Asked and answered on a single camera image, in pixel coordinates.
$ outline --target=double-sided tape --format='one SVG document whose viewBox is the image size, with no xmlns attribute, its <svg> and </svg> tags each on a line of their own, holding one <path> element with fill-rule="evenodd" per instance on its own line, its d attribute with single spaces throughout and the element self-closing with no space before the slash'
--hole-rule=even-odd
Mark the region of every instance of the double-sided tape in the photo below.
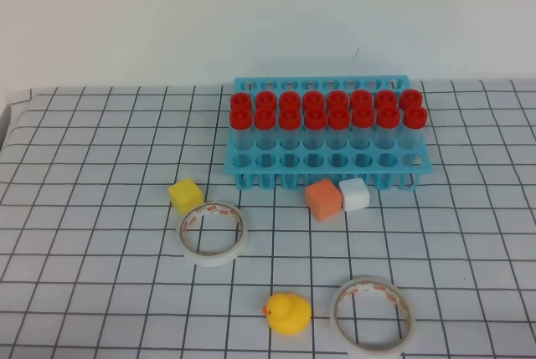
<svg viewBox="0 0 536 359">
<path fill-rule="evenodd" d="M 231 249 L 219 253 L 200 253 L 192 250 L 186 244 L 186 232 L 188 231 L 188 228 L 195 223 L 200 222 L 201 218 L 207 214 L 218 214 L 222 216 L 230 215 L 234 217 L 240 232 L 238 240 Z M 245 225 L 244 215 L 237 207 L 221 202 L 202 203 L 194 207 L 184 216 L 182 222 L 177 226 L 177 232 L 181 245 L 183 246 L 184 257 L 188 261 L 202 267 L 217 267 L 219 265 L 230 263 L 244 251 L 248 238 L 248 229 Z"/>
<path fill-rule="evenodd" d="M 338 306 L 344 299 L 352 299 L 353 295 L 362 293 L 380 293 L 398 307 L 406 325 L 405 335 L 400 340 L 390 345 L 364 346 L 355 343 L 353 339 L 344 334 L 338 321 Z M 346 346 L 346 352 L 353 357 L 396 358 L 404 351 L 415 333 L 415 311 L 412 309 L 410 301 L 394 285 L 376 277 L 355 278 L 341 286 L 333 297 L 329 310 L 329 321 L 334 332 Z"/>
</svg>

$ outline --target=blue test tube rack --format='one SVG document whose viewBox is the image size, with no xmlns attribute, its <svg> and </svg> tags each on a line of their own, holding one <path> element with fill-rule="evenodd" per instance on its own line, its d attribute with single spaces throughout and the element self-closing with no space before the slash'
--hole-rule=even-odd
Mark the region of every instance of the blue test tube rack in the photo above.
<svg viewBox="0 0 536 359">
<path fill-rule="evenodd" d="M 331 90 L 343 90 L 349 95 L 356 89 L 368 90 L 373 95 L 380 90 L 393 90 L 399 97 L 402 91 L 410 87 L 410 80 L 404 75 L 374 77 L 266 77 L 237 78 L 234 80 L 234 92 L 246 92 L 254 101 L 262 90 L 271 90 L 277 97 L 286 90 L 294 90 L 301 97 L 309 90 L 318 90 L 327 97 Z M 326 143 L 317 150 L 303 146 L 303 138 L 293 150 L 283 149 L 279 142 L 270 150 L 261 150 L 253 143 L 248 150 L 237 150 L 233 132 L 229 132 L 225 171 L 234 176 L 238 189 L 250 189 L 258 185 L 262 189 L 273 189 L 281 180 L 281 186 L 287 189 L 298 185 L 308 186 L 328 177 L 338 184 L 345 179 L 361 177 L 366 184 L 377 189 L 389 189 L 398 185 L 402 190 L 414 190 L 419 184 L 420 176 L 432 171 L 430 158 L 424 137 L 414 149 L 404 149 L 396 142 L 388 150 L 381 150 L 371 140 L 370 145 L 359 150 L 350 146 L 349 141 L 340 150 L 333 150 Z M 332 157 L 338 155 L 338 165 L 332 165 Z M 263 167 L 266 161 L 270 167 Z"/>
</svg>

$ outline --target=orange cube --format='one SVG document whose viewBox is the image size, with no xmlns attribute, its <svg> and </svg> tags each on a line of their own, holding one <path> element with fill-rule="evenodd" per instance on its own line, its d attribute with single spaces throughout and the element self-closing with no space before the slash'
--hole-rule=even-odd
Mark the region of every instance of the orange cube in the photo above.
<svg viewBox="0 0 536 359">
<path fill-rule="evenodd" d="M 318 221 L 329 218 L 341 211 L 343 195 L 325 178 L 305 189 L 305 201 Z"/>
</svg>

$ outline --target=yellow sponge cube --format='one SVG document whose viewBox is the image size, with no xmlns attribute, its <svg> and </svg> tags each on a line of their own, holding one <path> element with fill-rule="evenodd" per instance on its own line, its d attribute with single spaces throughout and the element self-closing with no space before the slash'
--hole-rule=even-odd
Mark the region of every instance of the yellow sponge cube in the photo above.
<svg viewBox="0 0 536 359">
<path fill-rule="evenodd" d="M 167 192 L 171 203 L 181 214 L 186 214 L 194 206 L 204 202 L 203 192 L 189 177 L 170 186 Z"/>
</svg>

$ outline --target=white sponge cube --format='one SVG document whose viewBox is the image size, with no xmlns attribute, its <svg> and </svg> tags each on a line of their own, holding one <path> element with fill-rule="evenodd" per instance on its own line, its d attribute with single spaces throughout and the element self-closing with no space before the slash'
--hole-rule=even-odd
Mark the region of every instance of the white sponge cube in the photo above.
<svg viewBox="0 0 536 359">
<path fill-rule="evenodd" d="M 348 179 L 338 184 L 343 194 L 344 211 L 359 210 L 370 204 L 370 193 L 367 185 L 361 178 Z"/>
</svg>

